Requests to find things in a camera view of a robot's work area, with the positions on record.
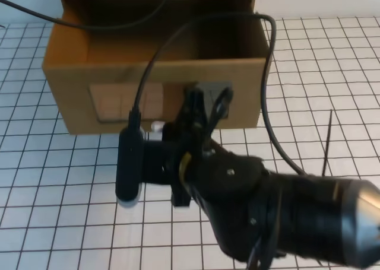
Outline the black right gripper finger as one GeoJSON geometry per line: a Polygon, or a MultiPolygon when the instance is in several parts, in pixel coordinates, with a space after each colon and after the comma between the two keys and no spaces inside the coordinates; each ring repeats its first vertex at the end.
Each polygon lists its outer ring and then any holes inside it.
{"type": "Polygon", "coordinates": [[[233,99],[233,90],[226,87],[217,97],[205,128],[205,136],[211,136],[219,121],[227,115],[229,106],[233,99]]]}

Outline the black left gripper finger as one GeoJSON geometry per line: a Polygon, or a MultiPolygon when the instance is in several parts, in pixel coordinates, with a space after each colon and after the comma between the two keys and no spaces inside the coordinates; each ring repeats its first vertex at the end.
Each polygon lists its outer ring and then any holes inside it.
{"type": "Polygon", "coordinates": [[[176,130],[180,134],[204,131],[204,93],[199,88],[185,90],[183,104],[176,117],[176,130]]]}

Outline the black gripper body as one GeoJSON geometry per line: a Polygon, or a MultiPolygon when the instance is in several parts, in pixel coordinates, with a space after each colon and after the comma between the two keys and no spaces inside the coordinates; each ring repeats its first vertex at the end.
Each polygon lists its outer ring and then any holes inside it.
{"type": "Polygon", "coordinates": [[[163,128],[162,141],[144,147],[142,181],[172,188],[174,205],[192,198],[207,216],[220,249],[248,264],[263,264],[269,235],[254,217],[254,197],[268,177],[258,157],[236,155],[198,131],[163,128]]]}

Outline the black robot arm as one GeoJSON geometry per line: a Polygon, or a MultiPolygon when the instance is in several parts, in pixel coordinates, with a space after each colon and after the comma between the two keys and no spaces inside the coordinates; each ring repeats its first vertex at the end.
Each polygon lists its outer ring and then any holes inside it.
{"type": "Polygon", "coordinates": [[[255,156],[236,155],[211,138],[233,92],[224,89],[210,116],[203,93],[186,92],[161,141],[145,141],[142,180],[171,185],[175,205],[193,199],[220,249],[268,269],[294,254],[364,269],[379,261],[379,189],[367,180],[270,171],[255,156]]]}

